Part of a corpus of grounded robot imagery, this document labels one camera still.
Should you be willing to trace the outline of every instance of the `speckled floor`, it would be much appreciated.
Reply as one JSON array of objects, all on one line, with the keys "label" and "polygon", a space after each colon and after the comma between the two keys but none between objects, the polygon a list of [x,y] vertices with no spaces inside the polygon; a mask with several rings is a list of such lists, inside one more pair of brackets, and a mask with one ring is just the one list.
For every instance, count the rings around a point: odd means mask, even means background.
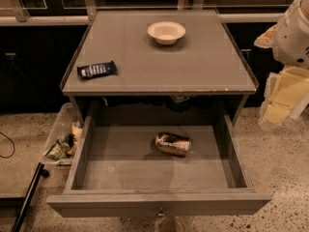
[{"label": "speckled floor", "polygon": [[[254,216],[177,217],[184,231],[309,231],[309,109],[297,121],[272,131],[258,126],[258,108],[244,108],[235,126],[243,162],[257,191],[272,200]],[[56,114],[1,115],[0,131],[15,143],[10,159],[0,159],[0,193],[24,193],[41,158]],[[0,154],[12,149],[0,135]],[[22,231],[155,231],[154,217],[62,218],[46,205],[61,193],[66,171],[41,178]],[[0,210],[0,231],[11,231],[12,213]]]}]

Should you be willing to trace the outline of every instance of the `open drawer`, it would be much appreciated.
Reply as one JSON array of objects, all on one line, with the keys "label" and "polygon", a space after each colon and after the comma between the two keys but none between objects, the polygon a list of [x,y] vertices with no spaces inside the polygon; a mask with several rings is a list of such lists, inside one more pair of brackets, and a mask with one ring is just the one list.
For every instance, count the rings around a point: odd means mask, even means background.
[{"label": "open drawer", "polygon": [[[63,217],[254,214],[270,195],[250,185],[232,130],[221,101],[181,113],[93,101],[63,194],[47,203]],[[158,151],[161,131],[190,137],[188,155]]]}]

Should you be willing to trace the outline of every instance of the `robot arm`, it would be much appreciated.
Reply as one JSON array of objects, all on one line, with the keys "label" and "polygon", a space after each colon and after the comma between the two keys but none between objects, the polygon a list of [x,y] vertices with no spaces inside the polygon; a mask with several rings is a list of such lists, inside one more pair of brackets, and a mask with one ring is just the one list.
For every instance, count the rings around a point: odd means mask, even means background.
[{"label": "robot arm", "polygon": [[294,0],[279,19],[272,51],[274,59],[284,65],[309,68],[309,0]]},{"label": "robot arm", "polygon": [[285,65],[267,80],[260,126],[269,129],[296,119],[309,102],[309,0],[294,0],[255,45],[272,47],[274,59]]}]

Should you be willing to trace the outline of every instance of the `white bowl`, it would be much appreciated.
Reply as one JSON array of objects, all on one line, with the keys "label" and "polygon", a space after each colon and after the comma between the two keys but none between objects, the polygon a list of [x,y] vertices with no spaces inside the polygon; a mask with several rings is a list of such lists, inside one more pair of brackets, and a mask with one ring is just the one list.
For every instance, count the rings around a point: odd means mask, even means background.
[{"label": "white bowl", "polygon": [[155,38],[159,44],[173,44],[185,34],[185,28],[179,23],[161,21],[152,24],[148,28],[148,34]]}]

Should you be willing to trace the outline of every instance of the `drawer handle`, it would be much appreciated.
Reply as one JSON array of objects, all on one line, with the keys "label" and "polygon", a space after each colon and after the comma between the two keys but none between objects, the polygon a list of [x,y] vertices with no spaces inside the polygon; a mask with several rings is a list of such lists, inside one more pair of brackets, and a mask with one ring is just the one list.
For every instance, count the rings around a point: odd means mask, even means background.
[{"label": "drawer handle", "polygon": [[166,215],[163,212],[163,208],[162,207],[158,207],[158,214],[156,215],[157,218],[165,218]]}]

